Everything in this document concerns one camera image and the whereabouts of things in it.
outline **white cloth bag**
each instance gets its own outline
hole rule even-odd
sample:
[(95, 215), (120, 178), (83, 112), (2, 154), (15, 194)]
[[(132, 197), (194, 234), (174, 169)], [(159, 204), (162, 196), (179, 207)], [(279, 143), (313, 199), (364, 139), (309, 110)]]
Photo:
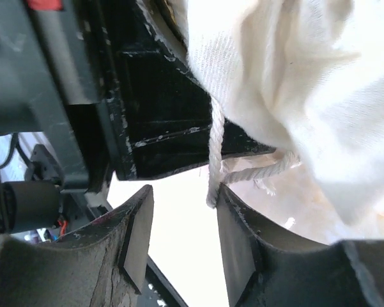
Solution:
[(384, 197), (384, 0), (171, 0), (227, 119), (297, 152), (342, 220)]

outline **white rope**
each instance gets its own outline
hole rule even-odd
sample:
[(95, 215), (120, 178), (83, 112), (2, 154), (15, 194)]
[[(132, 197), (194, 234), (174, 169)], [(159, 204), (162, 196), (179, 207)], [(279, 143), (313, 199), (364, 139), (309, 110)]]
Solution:
[(209, 190), (206, 202), (215, 208), (220, 183), (232, 184), (239, 181), (259, 180), (278, 175), (298, 163), (293, 152), (287, 152), (277, 163), (262, 168), (247, 168), (229, 173), (226, 162), (222, 162), (222, 143), (224, 135), (224, 114), (220, 103), (211, 98), (211, 129), (209, 139)]

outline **black cable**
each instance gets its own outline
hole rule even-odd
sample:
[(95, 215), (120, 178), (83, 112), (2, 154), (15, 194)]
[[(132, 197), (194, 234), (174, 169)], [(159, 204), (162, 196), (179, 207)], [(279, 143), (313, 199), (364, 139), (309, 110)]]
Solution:
[(23, 151), (23, 148), (21, 148), (20, 139), (15, 145), (15, 149), (17, 149), (21, 159), (24, 161), (26, 166), (29, 167), (32, 162), (30, 161), (29, 157), (26, 155), (25, 151)]
[(6, 158), (6, 160), (4, 160), (4, 162), (2, 164), (0, 164), (0, 169), (5, 168), (12, 161), (13, 156), (14, 156), (14, 151), (15, 151), (15, 148), (16, 148), (18, 143), (19, 143), (19, 134), (13, 133), (12, 139), (10, 141), (10, 147), (8, 149), (7, 158)]

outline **wire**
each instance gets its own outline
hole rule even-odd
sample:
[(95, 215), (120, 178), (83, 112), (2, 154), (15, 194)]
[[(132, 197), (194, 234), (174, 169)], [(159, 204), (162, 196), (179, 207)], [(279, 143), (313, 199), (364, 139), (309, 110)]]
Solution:
[(67, 221), (58, 221), (58, 225), (61, 227), (60, 231), (59, 231), (59, 236), (63, 236), (65, 233), (66, 233), (66, 227), (68, 225), (68, 222)]
[(3, 169), (7, 165), (10, 164), (10, 162), (13, 159), (14, 151), (15, 151), (15, 148), (16, 148), (18, 143), (19, 143), (19, 134), (18, 133), (13, 133), (12, 134), (12, 139), (10, 141), (10, 147), (8, 149), (7, 158), (6, 158), (6, 160), (4, 160), (4, 162), (2, 164), (0, 164), (0, 169)]
[(27, 167), (30, 166), (30, 164), (32, 163), (29, 159), (29, 157), (27, 156), (27, 154), (25, 153), (25, 151), (23, 151), (23, 148), (21, 148), (21, 144), (20, 144), (20, 138), (19, 140), (17, 141), (17, 144), (15, 145), (15, 149), (18, 151), (21, 159), (24, 161), (24, 163), (26, 164)]

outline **red tab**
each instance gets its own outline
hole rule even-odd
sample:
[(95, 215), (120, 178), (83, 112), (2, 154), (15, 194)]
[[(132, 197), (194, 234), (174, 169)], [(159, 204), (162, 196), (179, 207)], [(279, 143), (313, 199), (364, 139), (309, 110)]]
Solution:
[(27, 0), (27, 4), (36, 11), (60, 11), (63, 9), (61, 0)]

